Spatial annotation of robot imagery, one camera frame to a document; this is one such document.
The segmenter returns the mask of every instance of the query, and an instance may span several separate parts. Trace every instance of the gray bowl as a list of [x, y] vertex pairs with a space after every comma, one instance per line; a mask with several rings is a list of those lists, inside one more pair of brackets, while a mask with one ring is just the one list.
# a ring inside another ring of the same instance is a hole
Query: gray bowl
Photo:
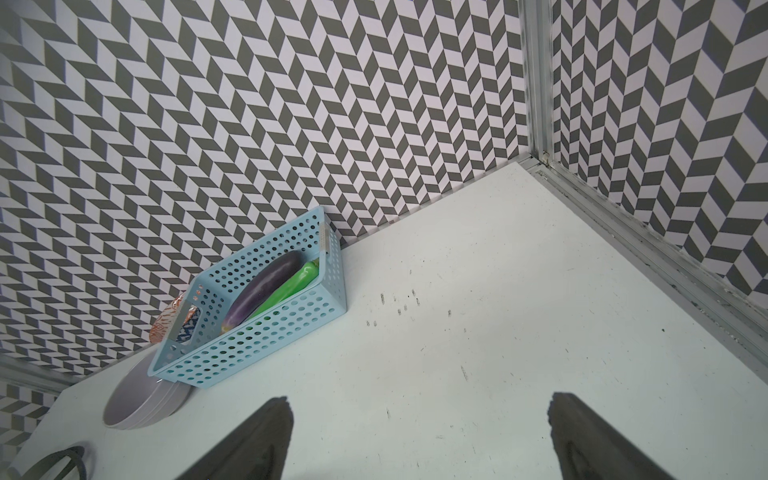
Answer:
[[151, 425], [173, 413], [184, 402], [190, 386], [147, 374], [154, 355], [146, 355], [118, 383], [104, 408], [102, 420], [111, 429]]

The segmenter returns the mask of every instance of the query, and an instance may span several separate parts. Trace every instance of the gray and white herringbone wallpaper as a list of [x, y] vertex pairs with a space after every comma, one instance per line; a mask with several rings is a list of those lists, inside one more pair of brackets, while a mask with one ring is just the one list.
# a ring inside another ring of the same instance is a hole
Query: gray and white herringbone wallpaper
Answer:
[[768, 3], [551, 4], [556, 158], [768, 307]]
[[0, 381], [0, 473], [22, 449], [56, 397]]
[[322, 204], [343, 241], [525, 152], [515, 0], [13, 0], [0, 351], [75, 375]]

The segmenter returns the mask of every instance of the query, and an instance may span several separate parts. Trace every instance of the perforated basket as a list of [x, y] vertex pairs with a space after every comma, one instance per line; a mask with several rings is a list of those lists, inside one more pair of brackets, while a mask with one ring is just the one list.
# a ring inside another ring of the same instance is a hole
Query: perforated basket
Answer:
[[[273, 309], [220, 336], [221, 322], [242, 289], [269, 262], [301, 250], [305, 262], [320, 258], [317, 278]], [[192, 306], [200, 317], [192, 337], [176, 341]], [[269, 233], [200, 273], [168, 330], [149, 375], [207, 388], [283, 348], [346, 312], [339, 240], [322, 207]]]

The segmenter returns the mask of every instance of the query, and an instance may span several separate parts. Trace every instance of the eggplant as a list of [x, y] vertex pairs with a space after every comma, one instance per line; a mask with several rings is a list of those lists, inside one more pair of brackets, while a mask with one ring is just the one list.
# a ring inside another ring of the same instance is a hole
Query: eggplant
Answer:
[[303, 265], [301, 252], [292, 251], [280, 255], [264, 267], [237, 296], [227, 316], [221, 323], [221, 334], [240, 325], [243, 320], [270, 297], [275, 290], [298, 272]]

